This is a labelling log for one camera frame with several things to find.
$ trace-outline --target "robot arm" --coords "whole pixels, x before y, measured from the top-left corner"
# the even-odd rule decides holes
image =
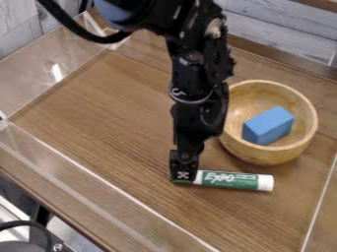
[[[54,1],[39,1],[71,27]],[[107,22],[121,30],[112,41],[141,29],[166,37],[173,59],[170,96],[176,100],[172,114],[177,150],[170,153],[172,180],[193,182],[205,142],[223,134],[228,111],[225,80],[233,75],[235,60],[227,46],[223,10],[212,0],[95,0],[95,4]],[[85,38],[107,42],[95,35]]]

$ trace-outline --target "dry erase marker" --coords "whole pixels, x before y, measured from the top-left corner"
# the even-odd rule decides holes
[[[275,177],[272,175],[200,170],[194,184],[272,192]]]

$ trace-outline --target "blue foam cube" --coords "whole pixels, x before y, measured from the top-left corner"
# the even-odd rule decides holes
[[[295,116],[276,106],[245,122],[243,138],[256,145],[268,146],[291,133],[295,120]]]

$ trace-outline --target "blue object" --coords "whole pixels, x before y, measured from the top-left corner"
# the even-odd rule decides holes
[[[245,122],[243,138],[256,145],[268,146],[291,133],[295,120],[295,116],[276,106]]]

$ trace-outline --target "black cable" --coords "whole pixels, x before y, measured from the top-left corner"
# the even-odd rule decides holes
[[[79,7],[79,13],[86,12],[87,7],[89,7],[89,0],[83,0],[82,4],[81,4],[81,7]]]
[[[81,37],[97,43],[118,43],[130,36],[129,32],[120,31],[109,36],[98,36],[90,33],[67,15],[54,0],[38,0],[57,20]]]
[[[34,222],[34,221],[25,221],[25,220],[15,220],[15,221],[11,221],[11,222],[5,222],[5,223],[0,223],[0,232],[7,230],[7,229],[11,229],[11,228],[15,228],[15,227],[19,227],[19,226],[33,226],[33,227],[37,227],[38,229],[41,229],[43,231],[43,234],[46,236],[46,240],[47,240],[47,246],[46,246],[46,251],[47,252],[51,252],[53,250],[53,242],[51,242],[51,235],[46,229],[46,227]]]

